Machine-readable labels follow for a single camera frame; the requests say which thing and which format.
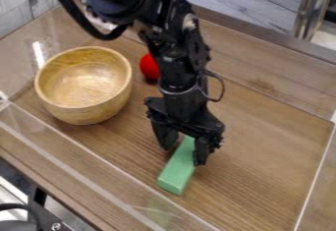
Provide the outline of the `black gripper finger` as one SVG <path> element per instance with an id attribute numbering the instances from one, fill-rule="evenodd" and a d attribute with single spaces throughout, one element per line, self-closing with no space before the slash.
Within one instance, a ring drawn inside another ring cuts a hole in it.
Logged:
<path id="1" fill-rule="evenodd" d="M 195 138 L 193 151 L 193 161 L 195 166 L 206 164 L 209 155 L 213 153 L 215 148 L 217 142 L 213 142 L 203 137 Z"/>
<path id="2" fill-rule="evenodd" d="M 174 123 L 151 118 L 150 125 L 159 147 L 163 150 L 169 150 L 178 139 L 178 130 L 175 129 Z"/>

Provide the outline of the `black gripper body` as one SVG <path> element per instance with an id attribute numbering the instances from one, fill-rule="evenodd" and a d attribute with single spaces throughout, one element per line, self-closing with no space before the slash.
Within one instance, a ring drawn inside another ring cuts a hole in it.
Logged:
<path id="1" fill-rule="evenodd" d="M 171 121 L 178 130 L 194 139 L 203 137 L 221 143 L 223 124 L 211 115 L 207 108 L 209 89 L 206 86 L 193 86 L 181 92 L 161 90 L 161 97 L 146 97 L 146 117 L 149 120 Z"/>

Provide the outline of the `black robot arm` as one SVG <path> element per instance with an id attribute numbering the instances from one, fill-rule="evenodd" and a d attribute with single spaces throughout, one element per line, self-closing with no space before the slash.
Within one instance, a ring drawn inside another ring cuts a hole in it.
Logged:
<path id="1" fill-rule="evenodd" d="M 135 29 L 158 65 L 158 97 L 147 97 L 146 117 L 162 148 L 185 134 L 194 139 L 193 163 L 203 165 L 219 148 L 223 124 L 210 114 L 206 69 L 210 48 L 187 0 L 57 0 L 77 25 L 95 38 L 113 40 Z"/>

